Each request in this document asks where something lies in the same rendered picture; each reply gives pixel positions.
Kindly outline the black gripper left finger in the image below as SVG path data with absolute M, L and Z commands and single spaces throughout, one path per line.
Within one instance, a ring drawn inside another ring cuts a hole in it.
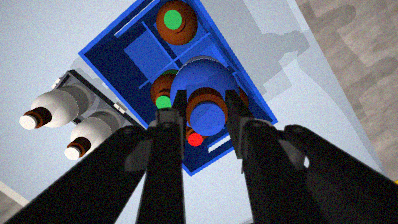
M 118 129 L 4 224 L 115 224 L 145 173 L 135 224 L 186 224 L 186 107 L 177 90 L 147 130 Z

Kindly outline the brown bottle with green cap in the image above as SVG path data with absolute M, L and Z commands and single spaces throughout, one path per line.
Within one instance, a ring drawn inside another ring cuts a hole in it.
M 172 107 L 170 103 L 170 88 L 178 73 L 176 69 L 163 72 L 152 84 L 150 97 L 154 105 L 160 108 Z
M 248 100 L 247 94 L 244 92 L 244 90 L 240 86 L 239 86 L 239 91 L 240 91 L 240 98 L 245 103 L 245 105 L 248 107 L 249 106 L 249 100 Z

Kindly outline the brown bottle with red cap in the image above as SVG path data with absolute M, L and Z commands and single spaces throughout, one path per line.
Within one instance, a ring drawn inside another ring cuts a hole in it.
M 186 127 L 186 140 L 192 146 L 199 146 L 208 136 L 196 133 L 192 128 Z

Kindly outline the white bottle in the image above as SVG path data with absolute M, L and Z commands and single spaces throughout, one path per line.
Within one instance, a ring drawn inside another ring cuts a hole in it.
M 94 112 L 72 130 L 71 143 L 65 150 L 65 156 L 76 160 L 89 154 L 120 128 L 121 121 L 115 112 L 108 109 Z
M 88 111 L 91 105 L 90 93 L 80 85 L 70 84 L 39 95 L 31 110 L 20 118 L 20 124 L 29 130 L 61 127 Z

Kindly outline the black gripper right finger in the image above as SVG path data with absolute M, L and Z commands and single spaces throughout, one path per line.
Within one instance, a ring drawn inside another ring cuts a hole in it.
M 235 90 L 225 104 L 254 224 L 398 224 L 397 183 L 306 127 L 255 118 Z

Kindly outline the grey rectangular tray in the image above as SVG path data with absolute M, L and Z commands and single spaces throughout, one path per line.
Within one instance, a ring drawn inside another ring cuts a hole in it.
M 92 98 L 92 105 L 88 111 L 71 121 L 75 125 L 82 122 L 84 119 L 89 117 L 94 112 L 100 109 L 108 109 L 115 112 L 121 121 L 121 128 L 127 125 L 135 125 L 142 128 L 142 130 L 146 130 L 142 127 L 138 122 L 136 122 L 132 117 L 130 117 L 126 112 L 120 112 L 116 107 L 113 105 L 115 104 L 112 102 L 108 97 L 106 97 L 102 92 L 100 92 L 96 87 L 94 87 L 90 82 L 88 82 L 84 77 L 82 77 L 78 72 L 73 70 L 68 70 L 64 76 L 60 79 L 57 85 L 53 88 L 57 89 L 63 86 L 67 86 L 70 84 L 77 84 L 84 87 L 91 95 Z M 101 100 L 101 101 L 100 101 Z

